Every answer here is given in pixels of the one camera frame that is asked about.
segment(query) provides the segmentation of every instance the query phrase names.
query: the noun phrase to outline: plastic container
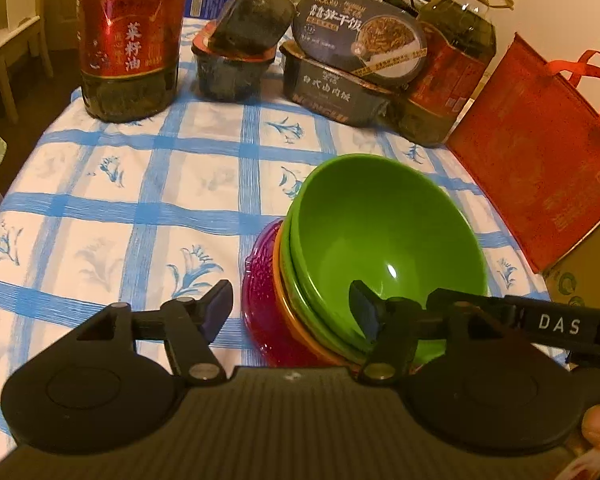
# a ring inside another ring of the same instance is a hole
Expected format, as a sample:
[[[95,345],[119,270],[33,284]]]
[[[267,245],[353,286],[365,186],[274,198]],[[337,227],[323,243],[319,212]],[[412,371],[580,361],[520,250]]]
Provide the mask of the plastic container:
[[[393,92],[305,56],[295,41],[280,45],[287,99],[349,126],[367,126]]]
[[[235,0],[218,19],[209,45],[225,54],[264,54],[278,44],[295,15],[291,0]]]
[[[126,123],[171,104],[184,5],[185,0],[78,0],[82,100],[90,115]]]
[[[276,303],[273,248],[282,221],[267,225],[244,265],[242,319],[267,365],[306,367],[325,365],[293,338]]]
[[[402,136],[431,148],[446,141],[496,54],[490,8],[513,9],[513,0],[494,1],[433,0],[420,9],[428,63],[387,110],[388,121]]]
[[[292,30],[307,56],[382,86],[407,84],[426,63],[418,22],[382,0],[301,0]]]
[[[223,56],[213,52],[209,36],[216,22],[208,22],[193,38],[191,50],[198,58],[200,93],[216,101],[243,101],[260,92],[260,80],[276,59],[276,49],[261,56]]]

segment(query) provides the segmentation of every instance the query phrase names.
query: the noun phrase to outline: cardboard box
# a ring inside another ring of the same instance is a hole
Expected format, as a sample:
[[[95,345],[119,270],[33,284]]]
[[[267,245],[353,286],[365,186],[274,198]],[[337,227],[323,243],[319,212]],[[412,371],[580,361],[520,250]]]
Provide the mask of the cardboard box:
[[[544,281],[557,303],[600,308],[600,225],[558,261]]]
[[[202,20],[214,20],[227,2],[233,0],[186,0],[184,15],[187,18],[201,18]]]

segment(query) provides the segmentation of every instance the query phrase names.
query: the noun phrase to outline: blue and white tablecloth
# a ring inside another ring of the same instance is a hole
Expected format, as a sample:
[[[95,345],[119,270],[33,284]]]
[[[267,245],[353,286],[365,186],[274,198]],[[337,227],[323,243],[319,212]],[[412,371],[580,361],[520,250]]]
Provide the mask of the blue and white tablecloth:
[[[235,303],[213,350],[228,370],[262,364],[240,320],[244,259],[309,172],[342,153],[377,153],[426,174],[473,227],[490,292],[548,298],[542,277],[451,152],[333,123],[286,101],[280,53],[261,100],[198,97],[190,42],[202,24],[185,19],[179,92],[168,110],[103,123],[87,115],[77,91],[5,197],[0,390],[17,367],[104,305],[154,309],[177,295],[199,297],[221,278],[234,285]],[[139,351],[168,367],[160,344],[141,342]],[[0,458],[11,447],[0,412]]]

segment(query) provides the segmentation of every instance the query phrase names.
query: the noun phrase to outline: red tote bag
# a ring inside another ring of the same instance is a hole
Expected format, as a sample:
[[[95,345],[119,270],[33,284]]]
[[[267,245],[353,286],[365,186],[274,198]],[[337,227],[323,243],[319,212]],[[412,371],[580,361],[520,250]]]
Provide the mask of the red tote bag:
[[[600,223],[600,114],[576,90],[594,54],[546,62],[516,35],[447,141],[535,272]]]

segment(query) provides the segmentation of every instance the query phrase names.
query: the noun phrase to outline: red label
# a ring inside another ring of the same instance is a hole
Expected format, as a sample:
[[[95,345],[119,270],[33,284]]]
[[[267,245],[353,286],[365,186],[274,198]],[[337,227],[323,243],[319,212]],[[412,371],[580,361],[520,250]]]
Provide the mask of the red label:
[[[449,45],[429,23],[420,23],[427,37],[429,62],[409,83],[409,100],[437,116],[455,118],[474,93],[487,64]]]
[[[175,63],[185,0],[78,0],[80,68],[128,77]]]

